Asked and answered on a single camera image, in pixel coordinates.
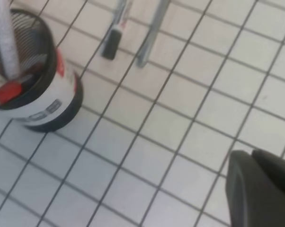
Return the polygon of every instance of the black plastic object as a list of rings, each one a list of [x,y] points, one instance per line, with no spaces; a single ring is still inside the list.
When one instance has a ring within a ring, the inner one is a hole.
[[[268,176],[283,177],[285,168],[277,157],[262,151],[255,156],[261,165],[244,151],[234,151],[230,156],[226,193],[232,227],[285,227],[285,192],[280,188],[284,184]],[[279,166],[280,171],[267,174],[269,166]]]
[[[116,56],[116,52],[121,39],[122,39],[122,33],[118,30],[112,30],[110,32],[102,56],[106,59],[113,60]]]

